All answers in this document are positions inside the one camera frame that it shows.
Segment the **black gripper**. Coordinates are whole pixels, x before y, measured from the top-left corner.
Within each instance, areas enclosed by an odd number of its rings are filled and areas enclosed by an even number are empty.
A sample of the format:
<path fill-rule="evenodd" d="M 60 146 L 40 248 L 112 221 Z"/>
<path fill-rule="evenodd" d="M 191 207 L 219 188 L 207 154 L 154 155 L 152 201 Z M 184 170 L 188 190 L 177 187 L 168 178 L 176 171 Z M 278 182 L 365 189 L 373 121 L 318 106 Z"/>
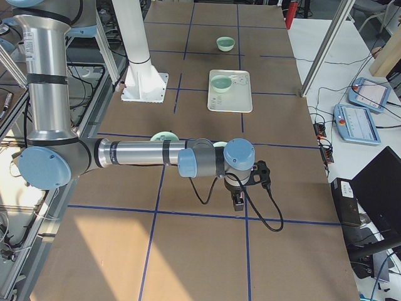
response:
<path fill-rule="evenodd" d="M 233 207 L 235 211 L 244 210 L 244 193 L 239 185 L 238 180 L 234 176 L 228 174 L 224 177 L 224 185 L 231 193 Z"/>

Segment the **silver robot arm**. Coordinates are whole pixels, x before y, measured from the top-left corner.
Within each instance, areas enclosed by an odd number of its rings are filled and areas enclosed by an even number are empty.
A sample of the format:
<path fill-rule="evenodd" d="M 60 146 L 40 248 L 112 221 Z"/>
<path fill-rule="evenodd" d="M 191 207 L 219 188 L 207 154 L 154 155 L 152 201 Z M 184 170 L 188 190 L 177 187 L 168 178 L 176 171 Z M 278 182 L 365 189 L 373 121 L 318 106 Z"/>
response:
<path fill-rule="evenodd" d="M 82 139 L 71 128 L 66 35 L 97 32 L 95 1 L 12 1 L 22 27 L 33 129 L 18 168 L 30 185 L 52 190 L 94 168 L 177 166 L 182 177 L 223 179 L 236 211 L 244 207 L 255 151 L 246 139 L 216 147 L 206 139 L 183 141 L 170 132 L 151 141 Z"/>

